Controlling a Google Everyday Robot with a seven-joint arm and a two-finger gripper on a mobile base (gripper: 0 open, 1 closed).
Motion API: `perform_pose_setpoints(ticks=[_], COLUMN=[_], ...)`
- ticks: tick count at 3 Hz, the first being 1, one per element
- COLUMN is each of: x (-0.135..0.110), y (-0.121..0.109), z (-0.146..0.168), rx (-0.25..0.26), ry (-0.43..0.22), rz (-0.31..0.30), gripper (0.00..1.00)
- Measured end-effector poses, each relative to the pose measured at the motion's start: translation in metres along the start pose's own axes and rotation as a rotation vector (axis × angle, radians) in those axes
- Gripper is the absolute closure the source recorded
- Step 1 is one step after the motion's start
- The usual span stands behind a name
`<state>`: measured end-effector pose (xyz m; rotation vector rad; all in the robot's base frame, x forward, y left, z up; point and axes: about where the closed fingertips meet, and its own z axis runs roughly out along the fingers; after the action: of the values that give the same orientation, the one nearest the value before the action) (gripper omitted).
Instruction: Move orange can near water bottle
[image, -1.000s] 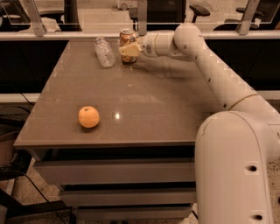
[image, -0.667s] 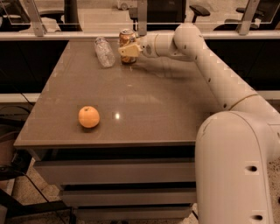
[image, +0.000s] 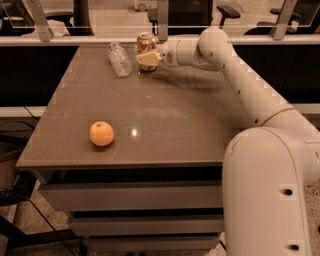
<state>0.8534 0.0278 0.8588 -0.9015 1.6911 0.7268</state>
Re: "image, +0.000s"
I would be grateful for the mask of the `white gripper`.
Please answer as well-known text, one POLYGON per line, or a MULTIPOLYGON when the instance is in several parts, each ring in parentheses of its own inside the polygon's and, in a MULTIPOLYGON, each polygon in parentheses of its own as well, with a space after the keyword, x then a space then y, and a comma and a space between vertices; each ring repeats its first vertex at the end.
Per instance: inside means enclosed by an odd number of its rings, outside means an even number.
POLYGON ((157 66, 162 60, 162 63, 167 67, 179 67, 177 57, 177 40, 168 40, 161 44, 156 50, 144 52, 136 56, 136 60, 140 65, 157 66))

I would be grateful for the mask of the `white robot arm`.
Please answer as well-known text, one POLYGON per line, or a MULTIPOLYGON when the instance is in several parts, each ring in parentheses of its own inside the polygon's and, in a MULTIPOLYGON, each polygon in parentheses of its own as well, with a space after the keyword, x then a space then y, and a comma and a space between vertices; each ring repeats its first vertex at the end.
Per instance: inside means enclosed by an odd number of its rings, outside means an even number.
POLYGON ((223 73, 252 126, 223 159, 227 256, 312 256, 304 187, 320 177, 320 132, 209 27, 137 55, 147 66, 193 66, 223 73))

